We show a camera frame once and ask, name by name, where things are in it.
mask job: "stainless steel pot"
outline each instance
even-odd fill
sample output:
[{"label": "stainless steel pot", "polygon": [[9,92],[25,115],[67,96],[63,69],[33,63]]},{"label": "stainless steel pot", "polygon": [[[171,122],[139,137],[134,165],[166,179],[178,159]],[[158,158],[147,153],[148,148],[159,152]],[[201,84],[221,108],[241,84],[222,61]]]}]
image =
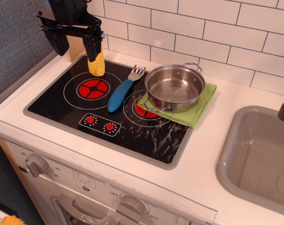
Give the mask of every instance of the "stainless steel pot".
[{"label": "stainless steel pot", "polygon": [[[196,65],[200,71],[186,67]],[[183,112],[197,104],[205,89],[205,80],[200,74],[202,68],[197,63],[165,65],[150,71],[145,78],[149,98],[144,101],[151,112]],[[152,100],[160,110],[150,109],[147,102]]]}]

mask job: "silver fork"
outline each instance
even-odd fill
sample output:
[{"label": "silver fork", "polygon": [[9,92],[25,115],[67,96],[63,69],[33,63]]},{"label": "silver fork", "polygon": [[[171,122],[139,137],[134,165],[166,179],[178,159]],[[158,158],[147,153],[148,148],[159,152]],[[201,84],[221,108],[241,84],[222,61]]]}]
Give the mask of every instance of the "silver fork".
[{"label": "silver fork", "polygon": [[123,81],[114,91],[114,93],[110,96],[107,110],[111,113],[117,110],[122,102],[124,101],[124,98],[131,86],[133,85],[133,82],[140,79],[146,71],[146,67],[138,67],[137,65],[134,66],[131,73],[128,76],[128,80]]}]

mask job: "blue fork handle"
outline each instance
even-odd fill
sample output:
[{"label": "blue fork handle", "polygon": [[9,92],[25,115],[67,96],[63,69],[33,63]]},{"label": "blue fork handle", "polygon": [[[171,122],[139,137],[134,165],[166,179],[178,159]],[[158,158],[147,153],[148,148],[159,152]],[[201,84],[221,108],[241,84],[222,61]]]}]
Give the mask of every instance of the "blue fork handle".
[{"label": "blue fork handle", "polygon": [[117,110],[122,104],[129,88],[133,85],[132,80],[123,81],[110,96],[107,110],[111,113]]}]

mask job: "sink basin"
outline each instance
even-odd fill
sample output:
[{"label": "sink basin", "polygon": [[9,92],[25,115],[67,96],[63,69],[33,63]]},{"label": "sink basin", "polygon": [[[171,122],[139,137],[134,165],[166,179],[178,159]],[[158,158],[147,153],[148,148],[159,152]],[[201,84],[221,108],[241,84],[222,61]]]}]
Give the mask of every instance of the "sink basin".
[{"label": "sink basin", "polygon": [[216,175],[231,194],[284,215],[284,122],[247,106],[233,118]]}]

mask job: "small red knob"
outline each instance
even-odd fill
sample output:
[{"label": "small red knob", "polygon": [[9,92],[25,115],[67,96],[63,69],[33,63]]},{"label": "small red knob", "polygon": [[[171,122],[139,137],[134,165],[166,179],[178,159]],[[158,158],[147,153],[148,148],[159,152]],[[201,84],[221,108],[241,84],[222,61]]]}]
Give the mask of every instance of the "small red knob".
[{"label": "small red knob", "polygon": [[88,124],[92,124],[93,122],[95,122],[95,118],[93,118],[92,116],[90,116],[90,117],[88,117],[88,118],[86,119],[86,122],[87,122]]},{"label": "small red knob", "polygon": [[106,125],[106,130],[107,130],[107,131],[112,131],[114,128],[115,128],[114,125],[111,124],[111,123],[109,123],[109,124]]}]

